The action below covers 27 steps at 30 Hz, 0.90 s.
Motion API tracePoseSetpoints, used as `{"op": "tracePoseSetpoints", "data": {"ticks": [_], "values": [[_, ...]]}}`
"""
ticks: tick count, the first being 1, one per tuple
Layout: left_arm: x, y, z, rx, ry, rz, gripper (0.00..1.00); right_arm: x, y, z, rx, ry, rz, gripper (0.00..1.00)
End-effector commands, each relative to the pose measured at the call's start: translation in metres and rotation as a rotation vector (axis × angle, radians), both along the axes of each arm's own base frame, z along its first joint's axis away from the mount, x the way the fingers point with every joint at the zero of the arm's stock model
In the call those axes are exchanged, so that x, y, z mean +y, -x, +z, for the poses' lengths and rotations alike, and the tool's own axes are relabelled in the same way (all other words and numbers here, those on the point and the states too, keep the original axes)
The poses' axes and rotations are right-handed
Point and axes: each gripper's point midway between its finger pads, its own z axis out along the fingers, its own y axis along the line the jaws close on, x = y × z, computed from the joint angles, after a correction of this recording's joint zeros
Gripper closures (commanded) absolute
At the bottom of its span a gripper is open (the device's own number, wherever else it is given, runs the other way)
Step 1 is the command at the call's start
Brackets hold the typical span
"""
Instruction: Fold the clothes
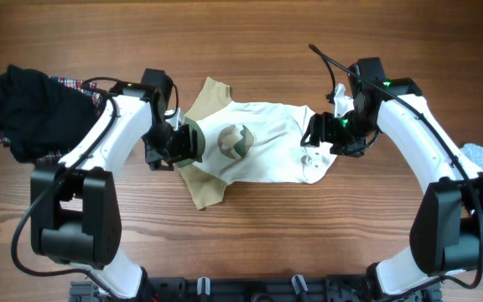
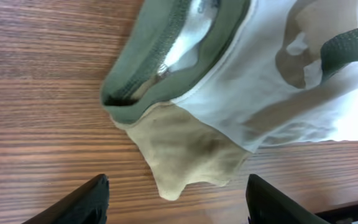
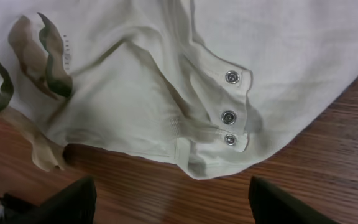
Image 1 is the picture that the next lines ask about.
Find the white baby bodysuit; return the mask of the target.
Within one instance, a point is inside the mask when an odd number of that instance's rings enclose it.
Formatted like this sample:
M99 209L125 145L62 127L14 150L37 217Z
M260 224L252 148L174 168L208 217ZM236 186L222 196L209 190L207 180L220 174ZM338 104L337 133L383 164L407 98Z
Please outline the white baby bodysuit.
M207 78L184 116L199 135L202 159L177 164L196 208L222 202L226 187L235 182L321 180L335 156L328 143L301 145L313 115L308 106L235 102L230 86Z

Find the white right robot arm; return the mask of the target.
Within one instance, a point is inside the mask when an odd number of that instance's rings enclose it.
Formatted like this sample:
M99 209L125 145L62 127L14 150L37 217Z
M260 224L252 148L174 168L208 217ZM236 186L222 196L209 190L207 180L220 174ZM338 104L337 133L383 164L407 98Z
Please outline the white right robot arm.
M468 159L435 120L409 78L386 76L377 57L346 68L353 102L344 111L314 114L301 145L330 145L334 155L359 158L386 134L414 172L423 199L409 243L368 267L355 293L365 301L422 294L460 273L483 276L483 170Z

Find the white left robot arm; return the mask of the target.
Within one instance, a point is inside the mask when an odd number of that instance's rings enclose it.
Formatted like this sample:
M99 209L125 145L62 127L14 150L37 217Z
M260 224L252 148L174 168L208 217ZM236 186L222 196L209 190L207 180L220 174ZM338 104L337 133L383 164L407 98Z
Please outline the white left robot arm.
M106 106L81 142L55 166L31 175L31 248L65 265L63 273L83 273L100 300L158 301L146 270L120 247L122 220L114 175L138 141L152 170L201 159L197 130L182 112L169 110L177 94L162 70L146 69L138 83L116 80L102 92Z

